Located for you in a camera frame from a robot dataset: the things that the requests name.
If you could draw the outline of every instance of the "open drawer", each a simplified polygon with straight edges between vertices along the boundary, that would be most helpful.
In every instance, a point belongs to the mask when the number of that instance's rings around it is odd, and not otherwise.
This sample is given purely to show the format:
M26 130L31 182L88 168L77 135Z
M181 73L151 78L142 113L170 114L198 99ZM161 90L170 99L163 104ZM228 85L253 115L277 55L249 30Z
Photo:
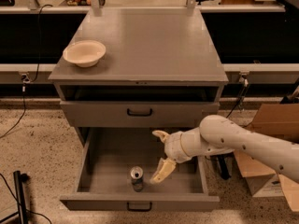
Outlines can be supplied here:
M84 146L76 191L61 197L70 210L211 211L219 197L208 196L203 163L177 166L159 185L150 178L164 158L164 145L149 128L91 128ZM144 188L135 192L130 170L143 169Z
M61 101L75 127L194 127L216 114L218 103Z

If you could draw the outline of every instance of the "cabinet top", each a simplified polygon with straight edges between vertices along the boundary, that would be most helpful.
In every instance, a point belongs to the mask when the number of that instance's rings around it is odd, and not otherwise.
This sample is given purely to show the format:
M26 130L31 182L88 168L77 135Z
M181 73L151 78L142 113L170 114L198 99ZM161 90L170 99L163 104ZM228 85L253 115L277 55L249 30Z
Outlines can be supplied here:
M89 68L61 58L52 81L227 81L199 9L91 9L70 43L85 39L102 42L104 58Z

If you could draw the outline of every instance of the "speckled floor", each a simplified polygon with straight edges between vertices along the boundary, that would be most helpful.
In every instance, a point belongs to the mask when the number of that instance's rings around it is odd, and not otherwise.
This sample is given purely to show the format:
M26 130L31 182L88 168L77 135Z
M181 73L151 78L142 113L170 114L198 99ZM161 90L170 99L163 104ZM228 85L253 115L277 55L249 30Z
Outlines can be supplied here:
M64 118L58 101L40 104L26 100L26 104L27 111L19 125L0 139L0 173L12 188L14 171L28 174L30 180L24 190L29 193L29 208L47 216L51 223L299 223L299 215L292 213L284 197L252 198L233 158L226 159L232 175L226 181L213 170L211 161L204 162L209 193L221 199L219 209L212 212L69 211L59 198L62 194L72 193L75 188L82 145ZM21 113L21 100L0 100L0 135L18 120ZM232 119L243 125L250 122L254 114L254 110L235 111ZM13 204L14 200L0 178L0 210ZM36 215L30 216L30 222L49 223Z

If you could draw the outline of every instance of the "gray cabinet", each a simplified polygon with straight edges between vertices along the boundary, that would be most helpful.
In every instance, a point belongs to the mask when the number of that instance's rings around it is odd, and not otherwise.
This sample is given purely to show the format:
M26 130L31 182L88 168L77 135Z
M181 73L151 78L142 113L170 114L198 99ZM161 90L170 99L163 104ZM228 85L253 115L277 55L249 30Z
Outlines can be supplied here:
M100 17L90 12L73 41L102 41L106 56L87 69L62 58L50 75L84 146L75 191L61 201L71 210L216 208L219 197L208 195L200 157L178 165L162 184L150 184L164 157L164 145L151 132L196 127L217 113L227 83L200 12L185 7L108 8ZM118 25L109 26L112 22ZM155 25L162 30L152 30ZM137 165L144 170L141 192L133 190L129 176Z

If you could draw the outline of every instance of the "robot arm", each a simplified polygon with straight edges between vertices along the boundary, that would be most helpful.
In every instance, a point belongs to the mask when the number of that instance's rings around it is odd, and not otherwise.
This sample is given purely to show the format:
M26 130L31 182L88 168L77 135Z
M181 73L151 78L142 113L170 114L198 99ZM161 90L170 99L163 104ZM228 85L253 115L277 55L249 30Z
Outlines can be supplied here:
M154 131L164 143L167 159L160 159L157 172L150 180L157 184L176 167L195 156L225 154L239 149L276 172L299 183L299 145L245 130L234 122L217 115L205 117L199 127L187 132L168 134Z

